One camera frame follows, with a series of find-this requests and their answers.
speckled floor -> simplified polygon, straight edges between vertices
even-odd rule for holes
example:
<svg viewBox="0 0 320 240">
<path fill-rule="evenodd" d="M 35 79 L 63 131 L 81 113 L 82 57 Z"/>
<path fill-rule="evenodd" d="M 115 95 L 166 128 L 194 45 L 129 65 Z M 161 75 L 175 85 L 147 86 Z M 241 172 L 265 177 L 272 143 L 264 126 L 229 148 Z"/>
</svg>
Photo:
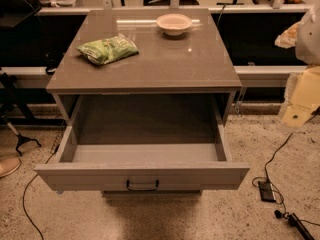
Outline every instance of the speckled floor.
<svg viewBox="0 0 320 240">
<path fill-rule="evenodd" d="M 287 211 L 320 223 L 320 116 L 295 131 L 269 164 L 269 175 L 285 198 Z M 22 196 L 33 168 L 50 157 L 58 129 L 19 128 L 38 138 L 42 147 L 25 144 L 21 167 L 0 179 L 0 239 L 41 239 L 24 214 Z M 46 240 L 107 239 L 303 239 L 288 221 L 278 220 L 277 204 L 262 202 L 252 179 L 265 176 L 264 164 L 286 140 L 276 113 L 246 109 L 231 115 L 226 134 L 234 161 L 251 169 L 238 190 L 192 195 L 115 195 L 65 192 L 59 195 L 39 177 L 31 183 L 25 206 Z M 0 128 L 0 159 L 17 156 L 15 135 Z M 315 239 L 320 228 L 305 223 Z"/>
</svg>

table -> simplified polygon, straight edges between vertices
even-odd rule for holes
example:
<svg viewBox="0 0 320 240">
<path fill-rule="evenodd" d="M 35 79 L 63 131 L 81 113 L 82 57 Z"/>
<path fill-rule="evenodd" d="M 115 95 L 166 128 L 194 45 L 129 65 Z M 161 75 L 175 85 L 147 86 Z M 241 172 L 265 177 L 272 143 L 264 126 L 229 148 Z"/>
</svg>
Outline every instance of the table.
<svg viewBox="0 0 320 240">
<path fill-rule="evenodd" d="M 165 35 L 156 19 L 166 13 L 192 29 Z M 75 49 L 119 33 L 138 55 L 95 66 Z M 36 171 L 59 191 L 238 188 L 249 166 L 232 162 L 223 131 L 240 88 L 207 9 L 91 11 L 47 86 L 68 127 L 55 163 Z"/>
</svg>

person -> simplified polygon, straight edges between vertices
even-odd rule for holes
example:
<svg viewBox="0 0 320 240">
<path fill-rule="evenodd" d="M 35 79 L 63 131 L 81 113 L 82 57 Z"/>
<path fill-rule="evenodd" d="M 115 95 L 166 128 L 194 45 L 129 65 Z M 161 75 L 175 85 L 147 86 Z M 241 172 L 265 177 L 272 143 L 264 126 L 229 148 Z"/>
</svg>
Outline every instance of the person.
<svg viewBox="0 0 320 240">
<path fill-rule="evenodd" d="M 0 160 L 0 178 L 13 173 L 19 168 L 20 165 L 21 161 L 18 157 Z"/>
</svg>

black power adapter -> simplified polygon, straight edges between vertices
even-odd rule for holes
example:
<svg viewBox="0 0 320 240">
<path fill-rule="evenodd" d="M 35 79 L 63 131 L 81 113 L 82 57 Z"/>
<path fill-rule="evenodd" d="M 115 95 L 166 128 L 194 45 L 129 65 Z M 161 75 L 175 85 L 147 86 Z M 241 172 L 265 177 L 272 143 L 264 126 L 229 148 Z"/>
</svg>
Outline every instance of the black power adapter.
<svg viewBox="0 0 320 240">
<path fill-rule="evenodd" d="M 264 202 L 274 203 L 276 197 L 270 182 L 258 181 L 261 200 Z"/>
</svg>

bowl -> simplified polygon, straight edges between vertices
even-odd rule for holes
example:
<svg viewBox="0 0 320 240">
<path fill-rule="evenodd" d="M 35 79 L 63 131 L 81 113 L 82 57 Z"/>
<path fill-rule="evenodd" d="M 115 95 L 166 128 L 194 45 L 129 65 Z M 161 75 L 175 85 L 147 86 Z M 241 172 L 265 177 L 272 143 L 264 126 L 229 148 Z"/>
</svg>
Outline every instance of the bowl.
<svg viewBox="0 0 320 240">
<path fill-rule="evenodd" d="M 157 19 L 157 26 L 169 36 L 179 36 L 191 25 L 191 19 L 183 14 L 165 14 Z"/>
</svg>

